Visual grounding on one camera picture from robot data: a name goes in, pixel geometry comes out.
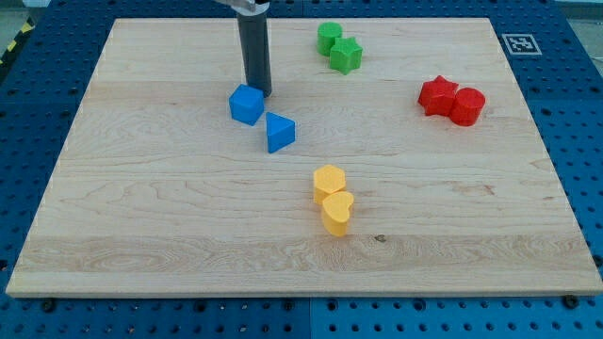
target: red block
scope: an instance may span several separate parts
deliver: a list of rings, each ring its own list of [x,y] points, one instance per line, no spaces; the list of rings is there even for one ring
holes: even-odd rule
[[[454,92],[459,84],[450,82],[442,75],[423,83],[418,102],[425,108],[425,115],[439,114],[447,117],[454,103]]]
[[[448,117],[460,126],[471,126],[478,119],[485,104],[486,98],[477,89],[461,89],[456,93]]]

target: blue pegboard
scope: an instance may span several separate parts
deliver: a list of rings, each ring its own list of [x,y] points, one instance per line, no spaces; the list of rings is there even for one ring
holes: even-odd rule
[[[601,263],[603,80],[549,0],[281,0],[272,2],[269,15],[488,17],[501,41],[503,34],[531,34],[540,56],[516,56],[503,50],[579,226]],[[233,16],[230,9],[209,0],[51,3],[0,87],[3,291],[114,19]],[[603,337],[603,298],[48,301],[14,300],[0,294],[0,338],[394,334]]]

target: wooden board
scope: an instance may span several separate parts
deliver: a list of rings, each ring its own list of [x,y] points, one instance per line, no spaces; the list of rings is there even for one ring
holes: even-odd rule
[[[602,291],[568,201],[485,19],[340,20],[364,46],[344,76],[323,20],[271,20],[264,118],[232,121],[233,20],[118,20],[8,285],[13,297],[541,296]],[[425,117],[423,81],[484,92],[470,128]],[[312,172],[356,198],[335,238]]]

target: yellow and black tape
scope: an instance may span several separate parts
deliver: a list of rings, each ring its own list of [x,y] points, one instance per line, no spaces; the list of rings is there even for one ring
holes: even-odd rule
[[[0,84],[7,77],[12,64],[17,59],[17,56],[23,50],[25,43],[29,40],[35,26],[31,18],[27,19],[21,27],[15,38],[8,44],[7,50],[0,57]]]

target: blue cube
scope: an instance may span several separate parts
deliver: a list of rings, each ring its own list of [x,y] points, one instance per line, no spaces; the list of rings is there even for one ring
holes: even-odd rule
[[[228,99],[228,103],[234,120],[253,126],[264,113],[264,92],[246,85],[239,85]]]
[[[275,153],[295,141],[295,122],[274,113],[266,113],[268,152]]]

